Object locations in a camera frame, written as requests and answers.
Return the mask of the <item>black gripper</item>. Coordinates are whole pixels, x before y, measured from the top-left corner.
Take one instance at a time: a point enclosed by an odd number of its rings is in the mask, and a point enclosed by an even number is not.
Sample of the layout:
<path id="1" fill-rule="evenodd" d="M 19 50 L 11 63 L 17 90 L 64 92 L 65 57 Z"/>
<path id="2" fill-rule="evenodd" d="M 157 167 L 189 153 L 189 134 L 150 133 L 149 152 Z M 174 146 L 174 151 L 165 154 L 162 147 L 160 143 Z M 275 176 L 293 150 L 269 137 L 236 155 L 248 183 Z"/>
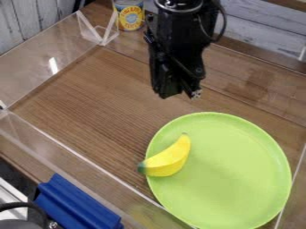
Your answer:
<path id="1" fill-rule="evenodd" d="M 157 5 L 157 14 L 145 17 L 144 40 L 149 50 L 152 91 L 161 99 L 201 93 L 205 77 L 201 53 L 211 43 L 220 13 L 217 5 Z"/>

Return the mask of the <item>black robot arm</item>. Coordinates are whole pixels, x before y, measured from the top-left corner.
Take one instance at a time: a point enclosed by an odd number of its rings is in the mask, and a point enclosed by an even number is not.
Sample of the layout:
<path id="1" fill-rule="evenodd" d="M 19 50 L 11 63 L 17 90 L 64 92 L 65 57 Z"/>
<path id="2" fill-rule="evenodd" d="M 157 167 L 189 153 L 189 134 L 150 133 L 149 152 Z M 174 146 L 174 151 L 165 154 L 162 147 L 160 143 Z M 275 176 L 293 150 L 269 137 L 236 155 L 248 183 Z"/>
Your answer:
<path id="1" fill-rule="evenodd" d="M 201 53 L 225 31 L 220 0 L 153 0 L 157 14 L 145 16 L 152 91 L 161 99 L 184 92 L 200 96 L 205 78 Z"/>

